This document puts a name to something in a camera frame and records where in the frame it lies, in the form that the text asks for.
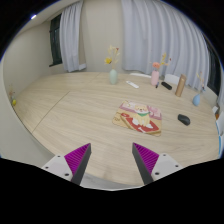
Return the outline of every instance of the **white curtain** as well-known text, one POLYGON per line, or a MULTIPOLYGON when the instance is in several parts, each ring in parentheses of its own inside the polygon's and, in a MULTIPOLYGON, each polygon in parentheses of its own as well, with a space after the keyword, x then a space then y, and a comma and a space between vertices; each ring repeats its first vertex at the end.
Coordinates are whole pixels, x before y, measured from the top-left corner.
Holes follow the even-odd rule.
POLYGON ((123 69, 150 74, 149 62, 161 62, 163 53, 169 66, 160 76, 187 76, 186 85, 200 88, 196 73, 203 74, 207 86, 209 55, 198 27, 172 6, 153 0, 122 0, 124 21, 123 69))
POLYGON ((221 85, 220 85, 219 97, 217 100, 217 103, 219 105, 224 104, 224 68, 221 62, 220 62, 220 69, 221 69, 221 85))
POLYGON ((79 64, 79 25, 83 0, 67 7, 61 15, 60 48, 64 69, 72 72, 86 68, 79 64))

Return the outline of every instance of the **wall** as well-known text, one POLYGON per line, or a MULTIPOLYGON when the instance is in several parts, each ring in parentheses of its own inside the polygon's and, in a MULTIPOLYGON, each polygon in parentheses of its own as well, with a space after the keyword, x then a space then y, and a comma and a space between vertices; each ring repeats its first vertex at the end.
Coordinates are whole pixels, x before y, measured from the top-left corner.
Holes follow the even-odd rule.
POLYGON ((4 83, 6 92, 13 85, 18 95, 30 83, 49 75, 52 64, 50 46, 50 22, 31 28, 17 36, 5 54, 4 83))
POLYGON ((42 167, 53 154, 42 146, 16 116, 5 91, 4 58, 0 62, 0 149, 3 158, 42 167))
POLYGON ((83 71, 109 72, 111 65, 105 65, 107 49, 111 45, 120 51, 117 71, 122 69, 123 16, 121 0, 84 0, 81 25, 87 68, 83 71))

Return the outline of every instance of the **black object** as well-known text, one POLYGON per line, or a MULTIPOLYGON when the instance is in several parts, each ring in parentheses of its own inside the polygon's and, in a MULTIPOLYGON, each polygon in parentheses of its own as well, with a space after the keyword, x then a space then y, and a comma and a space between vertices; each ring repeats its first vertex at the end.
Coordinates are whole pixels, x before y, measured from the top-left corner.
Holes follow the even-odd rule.
POLYGON ((166 87, 168 90, 171 90, 172 89, 172 86, 170 86, 168 83, 166 82, 162 82, 161 83, 164 87, 166 87))
POLYGON ((144 185, 152 183, 153 182, 152 176, 145 167, 144 162, 142 161, 134 143, 132 144, 132 154, 135 158, 135 162, 138 166, 138 170, 140 171, 144 185))
POLYGON ((187 116, 182 115, 182 114, 178 115, 178 120, 185 125, 189 125, 191 123, 190 119, 187 116))
POLYGON ((83 175, 85 173, 88 161, 89 161, 89 157, 91 155, 91 144, 89 144, 88 148, 86 149, 85 155, 82 158, 82 161, 80 162, 80 165, 76 171, 76 173, 74 174, 74 176, 71 179, 71 182, 77 185, 80 185, 83 175))

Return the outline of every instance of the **pink item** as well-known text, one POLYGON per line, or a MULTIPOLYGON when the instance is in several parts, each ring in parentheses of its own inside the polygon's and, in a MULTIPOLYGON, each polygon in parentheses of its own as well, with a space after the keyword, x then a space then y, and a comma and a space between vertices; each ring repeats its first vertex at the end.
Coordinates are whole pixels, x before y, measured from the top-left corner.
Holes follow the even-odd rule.
POLYGON ((160 64, 158 62, 153 62, 152 67, 159 69, 160 64))
POLYGON ((152 72, 152 77, 151 77, 151 84, 153 86, 156 86, 159 81, 159 72, 158 71, 153 71, 152 72))

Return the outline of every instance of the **white object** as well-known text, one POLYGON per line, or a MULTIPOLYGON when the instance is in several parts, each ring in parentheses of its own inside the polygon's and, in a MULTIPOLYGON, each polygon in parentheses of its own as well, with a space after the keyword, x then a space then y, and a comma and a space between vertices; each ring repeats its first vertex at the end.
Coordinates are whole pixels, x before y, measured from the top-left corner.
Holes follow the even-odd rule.
POLYGON ((223 151, 223 147, 224 147, 224 135, 219 136, 219 159, 222 155, 222 151, 223 151))
POLYGON ((216 126, 218 129, 218 134, 221 136, 223 133, 223 129, 224 129, 224 113, 223 113, 223 111, 219 115, 218 120, 216 120, 216 126))
POLYGON ((183 169, 183 167, 171 156, 162 153, 159 155, 151 175, 153 180, 156 181, 181 169, 183 169))
POLYGON ((60 48, 64 69, 68 72, 81 70, 79 65, 79 26, 83 0, 68 6, 60 20, 60 48))
POLYGON ((141 77, 146 77, 146 78, 150 78, 151 79, 151 75, 146 75, 146 74, 130 73, 130 75, 141 76, 141 77))
POLYGON ((207 86, 209 53, 202 32, 194 22, 163 1, 121 0, 121 3, 124 70, 150 74, 152 63, 161 62, 166 52, 165 63, 169 65, 161 66, 160 75, 185 74, 186 85, 199 90, 201 84, 196 73, 201 71, 207 86))
POLYGON ((139 86, 137 86, 136 84, 134 84, 133 82, 130 81, 126 81, 127 84, 133 86, 134 88, 139 88, 139 86))
POLYGON ((166 74, 164 82, 169 82, 169 83, 173 83, 175 85, 178 85, 179 80, 180 80, 180 77, 177 77, 177 76, 171 75, 171 74, 166 74))
POLYGON ((48 161, 41 169, 46 170, 58 177, 71 181, 73 175, 64 156, 56 155, 48 161))
POLYGON ((214 107, 212 108, 212 112, 215 114, 215 113, 217 112, 218 109, 219 109, 218 107, 214 106, 214 107))

